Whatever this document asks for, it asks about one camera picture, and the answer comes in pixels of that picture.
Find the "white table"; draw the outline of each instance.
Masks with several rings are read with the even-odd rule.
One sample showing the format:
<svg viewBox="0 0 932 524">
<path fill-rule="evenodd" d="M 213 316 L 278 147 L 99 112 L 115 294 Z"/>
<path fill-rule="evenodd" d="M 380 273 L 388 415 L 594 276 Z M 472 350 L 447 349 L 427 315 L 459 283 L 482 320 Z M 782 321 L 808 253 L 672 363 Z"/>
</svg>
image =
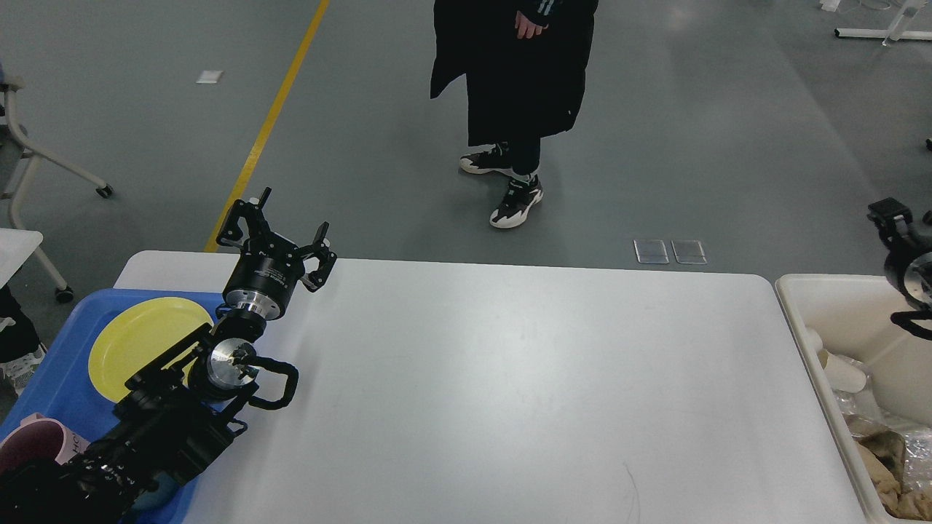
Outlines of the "white table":
<svg viewBox="0 0 932 524">
<path fill-rule="evenodd" d="M 143 252 L 116 287 L 235 261 Z M 341 259 L 258 347 L 295 400 L 240 413 L 187 524 L 865 521 L 760 277 Z"/>
<path fill-rule="evenodd" d="M 40 243 L 42 233 L 38 231 L 0 228 L 0 287 L 9 282 Z"/>
</svg>

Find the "chair wheel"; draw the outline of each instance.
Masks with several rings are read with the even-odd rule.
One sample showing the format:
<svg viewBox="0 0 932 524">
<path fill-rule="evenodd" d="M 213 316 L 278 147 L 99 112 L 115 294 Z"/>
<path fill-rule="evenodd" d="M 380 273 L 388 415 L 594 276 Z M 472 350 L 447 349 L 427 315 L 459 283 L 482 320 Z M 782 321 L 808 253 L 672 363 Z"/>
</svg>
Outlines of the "chair wheel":
<svg viewBox="0 0 932 524">
<path fill-rule="evenodd" d="M 107 184 L 107 185 L 104 186 L 104 187 L 98 187 L 98 188 L 97 188 L 97 194 L 100 195 L 101 197 L 105 198 L 105 199 L 109 199 L 109 198 L 110 198 L 110 195 L 113 195 L 113 194 L 114 194 L 114 189 L 113 189 L 112 187 L 110 187 L 109 184 Z"/>
<path fill-rule="evenodd" d="M 55 300 L 59 304 L 67 304 L 75 299 L 75 291 L 72 290 L 71 286 L 67 286 L 64 289 L 55 290 Z"/>
</svg>

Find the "black and white sneaker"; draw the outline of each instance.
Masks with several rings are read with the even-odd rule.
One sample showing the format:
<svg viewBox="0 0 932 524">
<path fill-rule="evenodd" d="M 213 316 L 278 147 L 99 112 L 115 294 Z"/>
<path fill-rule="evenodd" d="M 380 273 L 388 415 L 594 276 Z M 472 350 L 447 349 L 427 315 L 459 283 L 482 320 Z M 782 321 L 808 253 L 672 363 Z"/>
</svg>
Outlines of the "black and white sneaker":
<svg viewBox="0 0 932 524">
<path fill-rule="evenodd" d="M 541 180 L 534 176 L 533 182 L 525 184 L 513 178 L 508 181 L 508 191 L 501 204 L 492 212 L 488 223 L 494 228 L 517 228 L 528 219 L 530 207 L 543 199 Z"/>
<path fill-rule="evenodd" d="M 472 174 L 505 173 L 512 168 L 512 162 L 508 160 L 508 151 L 501 144 L 495 144 L 488 151 L 460 157 L 459 168 Z"/>
</svg>

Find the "black pants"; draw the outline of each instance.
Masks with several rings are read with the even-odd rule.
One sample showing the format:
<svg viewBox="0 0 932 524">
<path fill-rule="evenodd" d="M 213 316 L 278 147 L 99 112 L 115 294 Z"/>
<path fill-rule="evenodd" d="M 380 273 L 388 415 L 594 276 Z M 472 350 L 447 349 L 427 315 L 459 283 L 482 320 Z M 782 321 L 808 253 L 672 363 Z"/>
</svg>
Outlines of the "black pants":
<svg viewBox="0 0 932 524">
<path fill-rule="evenodd" d="M 16 360 L 39 347 L 39 336 L 35 326 L 20 309 L 20 304 L 9 292 L 9 286 L 0 288 L 0 323 L 12 319 L 15 324 L 0 331 L 0 363 Z"/>
<path fill-rule="evenodd" d="M 527 178 L 522 182 L 529 182 L 528 175 L 541 164 L 541 139 L 509 140 L 506 149 L 514 174 Z"/>
</svg>

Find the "chair leg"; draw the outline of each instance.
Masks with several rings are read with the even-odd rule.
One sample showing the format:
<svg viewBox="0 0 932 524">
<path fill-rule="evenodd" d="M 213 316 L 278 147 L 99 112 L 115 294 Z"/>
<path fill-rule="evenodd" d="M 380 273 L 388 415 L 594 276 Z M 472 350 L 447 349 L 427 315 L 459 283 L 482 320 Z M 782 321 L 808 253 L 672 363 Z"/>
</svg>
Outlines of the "chair leg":
<svg viewBox="0 0 932 524">
<path fill-rule="evenodd" d="M 19 143 L 26 149 L 29 149 L 35 155 L 38 155 L 40 157 L 45 157 L 49 161 L 62 166 L 64 169 L 70 172 L 73 172 L 77 176 L 80 176 L 81 178 L 94 184 L 98 189 L 97 192 L 102 197 L 107 198 L 111 194 L 113 194 L 113 188 L 110 187 L 110 185 L 107 184 L 102 178 L 94 174 L 91 174 L 90 172 L 88 172 L 87 170 L 85 170 L 84 168 L 78 165 L 75 165 L 69 161 L 66 161 L 60 158 L 58 155 L 52 153 L 51 151 L 47 150 L 46 148 L 40 145 L 36 145 L 34 142 L 26 138 L 26 135 L 23 134 L 22 130 L 20 129 L 19 116 L 17 114 L 17 106 L 16 106 L 16 91 L 7 90 L 5 95 L 6 95 L 6 101 L 7 101 L 7 124 L 9 126 L 9 132 L 10 134 L 13 135 L 13 139 L 16 140 L 17 143 Z"/>
<path fill-rule="evenodd" d="M 26 164 L 26 169 L 23 171 L 20 181 L 13 190 L 13 198 L 10 200 L 7 216 L 9 217 L 10 225 L 16 229 L 26 229 L 26 226 L 22 223 L 20 208 L 22 207 L 22 201 L 26 197 L 26 193 L 29 191 L 29 187 L 33 183 L 35 172 L 38 171 L 41 162 L 42 157 L 39 156 L 33 156 L 29 159 L 29 163 Z M 48 276 L 51 277 L 52 281 L 55 282 L 55 299 L 61 303 L 71 302 L 75 297 L 75 293 L 68 285 L 68 282 L 62 277 L 62 274 L 59 273 L 58 268 L 52 264 L 52 261 L 48 259 L 48 256 L 41 248 L 36 248 L 33 255 L 35 259 L 39 261 L 39 264 L 42 265 L 42 268 L 45 269 L 46 273 L 48 273 Z"/>
</svg>

